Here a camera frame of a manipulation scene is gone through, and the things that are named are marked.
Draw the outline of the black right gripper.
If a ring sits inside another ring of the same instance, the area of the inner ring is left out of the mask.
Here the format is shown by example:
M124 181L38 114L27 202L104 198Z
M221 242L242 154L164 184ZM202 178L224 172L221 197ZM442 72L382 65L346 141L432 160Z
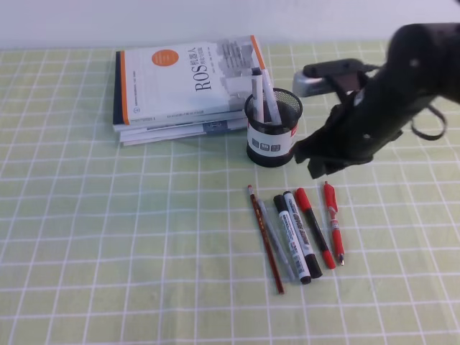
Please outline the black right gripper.
M294 146L314 179L371 162L402 128L435 98L437 79L420 73L379 70L350 94L326 123Z

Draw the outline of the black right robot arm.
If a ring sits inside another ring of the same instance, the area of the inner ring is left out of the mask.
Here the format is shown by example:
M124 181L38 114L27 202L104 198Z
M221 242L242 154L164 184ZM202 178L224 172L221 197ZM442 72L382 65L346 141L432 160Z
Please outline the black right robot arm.
M312 178L371 162L437 97L459 102L459 24L408 24L378 67L348 58L306 65L293 79L299 97L335 93L326 123L295 143Z

